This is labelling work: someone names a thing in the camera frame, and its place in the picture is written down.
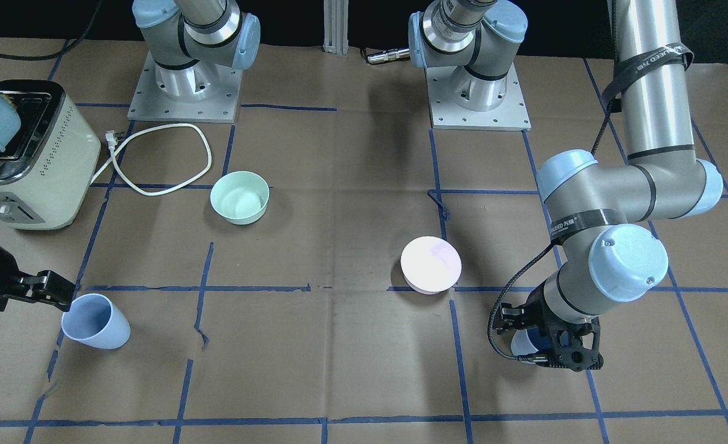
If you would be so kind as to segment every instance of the light blue cup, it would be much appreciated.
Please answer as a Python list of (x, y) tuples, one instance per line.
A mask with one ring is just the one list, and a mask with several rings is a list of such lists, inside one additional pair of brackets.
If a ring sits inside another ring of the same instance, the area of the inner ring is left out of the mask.
[(251, 171), (235, 171), (211, 189), (211, 206), (232, 224), (247, 225), (260, 219), (271, 191), (265, 179)]
[(120, 348), (131, 337), (131, 326), (120, 309), (104, 295), (88, 293), (76, 298), (62, 314), (66, 337), (95, 348)]

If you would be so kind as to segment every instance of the black background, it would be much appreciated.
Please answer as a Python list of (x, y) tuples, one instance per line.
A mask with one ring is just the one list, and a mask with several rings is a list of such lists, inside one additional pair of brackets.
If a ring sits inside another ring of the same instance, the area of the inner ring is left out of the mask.
[[(104, 0), (88, 39), (142, 40), (132, 0)], [(513, 0), (528, 17), (522, 56), (610, 59), (606, 0)], [(350, 46), (407, 46), (408, 17), (429, 0), (350, 0)], [(95, 0), (0, 0), (0, 37), (71, 39), (84, 30)], [(238, 0), (262, 23), (262, 42), (278, 46), (323, 44), (323, 2)], [(696, 62), (728, 62), (728, 0), (677, 0), (682, 42)]]

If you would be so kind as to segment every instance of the bowl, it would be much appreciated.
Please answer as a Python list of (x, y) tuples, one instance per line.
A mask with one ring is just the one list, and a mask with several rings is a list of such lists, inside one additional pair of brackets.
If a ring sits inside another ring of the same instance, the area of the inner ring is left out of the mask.
[(271, 191), (265, 179), (251, 171), (224, 175), (211, 189), (211, 206), (232, 224), (251, 224), (265, 213)]
[(462, 271), (455, 247), (432, 236), (409, 242), (400, 256), (400, 267), (408, 285), (424, 295), (451, 289)]

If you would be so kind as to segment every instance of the white cable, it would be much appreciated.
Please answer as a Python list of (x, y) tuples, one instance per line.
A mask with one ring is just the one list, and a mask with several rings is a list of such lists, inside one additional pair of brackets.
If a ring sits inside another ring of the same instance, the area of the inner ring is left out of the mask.
[[(205, 166), (205, 168), (200, 171), (195, 177), (192, 177), (189, 180), (186, 180), (186, 182), (180, 183), (179, 185), (173, 186), (169, 189), (162, 189), (161, 191), (144, 191), (144, 189), (139, 188), (138, 186), (134, 185), (133, 182), (131, 182), (128, 177), (123, 174), (122, 170), (120, 169), (120, 165), (117, 162), (118, 154), (122, 151), (123, 148), (128, 144), (128, 142), (132, 141), (134, 138), (138, 138), (141, 135), (151, 133), (153, 131), (157, 130), (165, 130), (167, 128), (192, 128), (195, 131), (197, 131), (198, 135), (200, 135), (200, 138), (202, 139), (202, 143), (205, 145), (205, 151), (208, 152), (208, 164)], [(197, 128), (195, 125), (192, 125), (191, 123), (170, 123), (168, 125), (162, 125), (162, 126), (155, 126), (153, 128), (144, 129), (139, 131), (138, 133), (131, 134), (129, 137), (127, 137), (120, 146), (117, 145), (117, 140), (115, 139), (115, 132), (108, 131), (107, 132), (107, 142), (108, 142), (108, 148), (109, 148), (109, 159), (105, 161), (104, 165), (101, 166), (100, 169), (96, 172), (96, 174), (93, 176), (93, 180), (91, 182), (95, 182), (96, 179), (98, 179), (98, 176), (101, 175), (102, 172), (109, 166), (109, 163), (112, 163), (112, 165), (115, 167), (115, 171), (118, 173), (119, 177), (124, 180), (127, 185), (129, 185), (131, 188), (133, 188), (136, 192), (139, 194), (144, 194), (145, 196), (162, 196), (164, 194), (172, 193), (173, 191), (177, 191), (178, 189), (183, 188), (186, 185), (189, 185), (189, 183), (194, 182), (197, 179), (200, 179), (202, 175), (206, 174), (209, 169), (211, 169), (211, 163), (212, 163), (212, 155), (211, 155), (211, 147), (210, 144), (208, 144), (208, 139), (205, 138), (205, 135), (202, 134), (202, 131)]]

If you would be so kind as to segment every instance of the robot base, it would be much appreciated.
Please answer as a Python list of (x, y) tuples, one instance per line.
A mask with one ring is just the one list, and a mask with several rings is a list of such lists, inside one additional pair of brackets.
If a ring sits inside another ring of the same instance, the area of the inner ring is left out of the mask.
[(218, 83), (197, 102), (180, 102), (164, 94), (155, 81), (155, 62), (150, 53), (131, 99), (128, 118), (137, 121), (189, 121), (190, 123), (234, 123), (241, 90), (242, 70), (217, 65)]
[(451, 78), (456, 67), (427, 68), (427, 95), (431, 106), (432, 127), (443, 130), (522, 131), (531, 121), (517, 80), (515, 66), (507, 73), (504, 101), (490, 112), (474, 112), (456, 104), (452, 98)]

